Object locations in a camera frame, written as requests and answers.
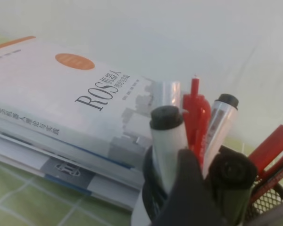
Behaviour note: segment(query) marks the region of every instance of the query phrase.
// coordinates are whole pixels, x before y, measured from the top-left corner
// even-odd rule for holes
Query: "marker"
[[[176,106],[180,108],[181,84],[178,81],[157,81],[154,83],[152,109],[161,106]],[[156,152],[152,152],[152,164],[157,180],[161,182],[161,173],[158,167]]]
[[[252,190],[250,203],[254,203],[262,195],[264,195],[269,189],[273,188],[283,178],[283,162],[278,165],[276,169],[258,183]]]
[[[256,176],[256,166],[242,153],[223,147],[214,158],[206,182],[229,226],[244,220]]]
[[[212,106],[202,169],[203,178],[208,175],[208,169],[232,127],[238,112],[238,102],[238,99],[230,94],[221,94]]]
[[[249,155],[249,159],[256,165],[258,169],[259,178],[264,179],[268,177],[271,171],[282,164],[283,156],[268,171],[264,171],[265,167],[268,166],[282,151],[283,125],[280,125]]]
[[[168,194],[176,178],[178,152],[188,147],[183,116],[178,107],[158,107],[151,112],[150,127],[162,185]]]

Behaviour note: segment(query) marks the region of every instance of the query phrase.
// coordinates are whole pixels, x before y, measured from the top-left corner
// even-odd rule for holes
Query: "book cover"
[[[151,88],[148,79],[34,37],[0,46],[0,118],[75,147],[76,158],[140,169],[151,144]]]

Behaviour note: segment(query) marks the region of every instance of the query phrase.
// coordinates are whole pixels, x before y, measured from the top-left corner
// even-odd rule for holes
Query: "black pen holder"
[[[152,147],[145,155],[142,171],[145,178],[142,201],[150,220],[153,221],[167,200],[167,194],[160,186],[153,167]]]
[[[145,155],[143,174],[145,177],[145,183],[142,188],[142,201],[149,219],[153,221],[160,213],[168,196],[157,180],[157,175],[153,167],[152,147]],[[269,209],[272,209],[282,202],[283,187],[280,184],[277,184],[273,189],[268,190],[256,202],[248,207],[245,215],[245,222],[259,216]]]

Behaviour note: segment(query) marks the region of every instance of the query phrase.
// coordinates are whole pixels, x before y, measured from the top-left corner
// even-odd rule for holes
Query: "book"
[[[0,138],[0,162],[132,210],[139,191],[76,165]]]
[[[0,45],[0,131],[141,188],[151,80],[27,37]]]

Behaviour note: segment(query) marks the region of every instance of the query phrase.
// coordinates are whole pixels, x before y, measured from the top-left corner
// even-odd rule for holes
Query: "red marker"
[[[283,125],[280,125],[262,144],[260,144],[250,155],[249,159],[256,165],[259,178],[268,177],[282,162],[283,157],[268,171],[264,171],[283,151]]]
[[[274,170],[269,170],[271,173],[267,175],[262,181],[257,184],[252,191],[250,204],[254,203],[269,189],[273,188],[283,178],[283,162]]]
[[[199,79],[194,78],[191,82],[191,94],[183,96],[183,108],[188,111],[183,114],[183,118],[189,148],[195,152],[200,165],[202,165],[211,107],[205,97],[198,94],[198,90]]]

